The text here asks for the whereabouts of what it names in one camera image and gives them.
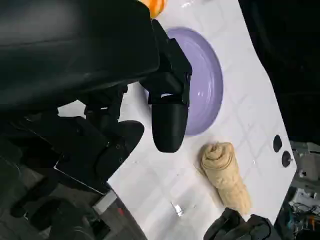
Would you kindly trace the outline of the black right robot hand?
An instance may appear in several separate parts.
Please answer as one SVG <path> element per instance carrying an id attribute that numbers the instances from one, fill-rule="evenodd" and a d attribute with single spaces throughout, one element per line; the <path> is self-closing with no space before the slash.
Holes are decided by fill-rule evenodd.
<path id="1" fill-rule="evenodd" d="M 240 213 L 225 208 L 203 236 L 204 240 L 279 240 L 270 220 L 255 214 L 245 221 Z"/>

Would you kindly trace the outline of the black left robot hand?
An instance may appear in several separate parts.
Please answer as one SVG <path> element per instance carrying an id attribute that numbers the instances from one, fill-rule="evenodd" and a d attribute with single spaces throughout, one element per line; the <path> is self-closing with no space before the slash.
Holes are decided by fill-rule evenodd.
<path id="1" fill-rule="evenodd" d="M 0 3 L 0 155 L 68 187 L 105 194 L 144 134 L 120 120 L 132 83 L 147 90 L 152 138 L 182 145 L 193 70 L 138 0 Z"/>

